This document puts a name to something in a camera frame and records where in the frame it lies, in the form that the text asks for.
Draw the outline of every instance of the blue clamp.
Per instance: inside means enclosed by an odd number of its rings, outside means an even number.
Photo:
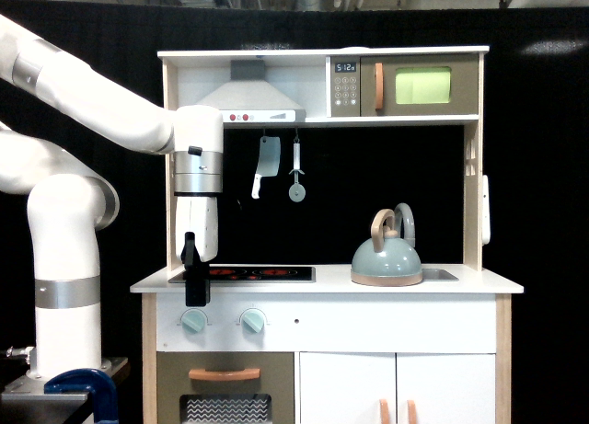
[[[45,384],[45,394],[89,392],[92,394],[94,422],[119,424],[117,386],[98,369],[75,369],[61,373]]]

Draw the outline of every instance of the sink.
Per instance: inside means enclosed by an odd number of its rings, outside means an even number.
[[[458,277],[443,269],[422,269],[422,273],[423,281],[458,281]]]

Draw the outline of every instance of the cabinet handle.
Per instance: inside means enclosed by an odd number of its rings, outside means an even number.
[[[376,106],[375,109],[383,109],[385,100],[385,75],[383,74],[383,64],[376,63]]]
[[[407,401],[409,409],[409,424],[417,424],[417,411],[415,410],[415,401],[412,399]]]
[[[386,399],[380,400],[380,424],[390,424],[388,417],[388,403]]]
[[[243,381],[260,378],[260,369],[244,369],[236,372],[209,372],[205,369],[191,369],[188,372],[191,380],[198,381]]]

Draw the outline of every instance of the cleaver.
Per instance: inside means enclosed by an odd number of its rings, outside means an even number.
[[[254,176],[254,186],[251,189],[251,197],[260,198],[261,178],[269,178],[278,174],[280,164],[280,137],[260,138],[260,159]]]

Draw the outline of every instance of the oven window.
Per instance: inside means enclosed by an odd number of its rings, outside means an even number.
[[[267,394],[180,397],[182,424],[271,424],[271,409],[271,397]]]

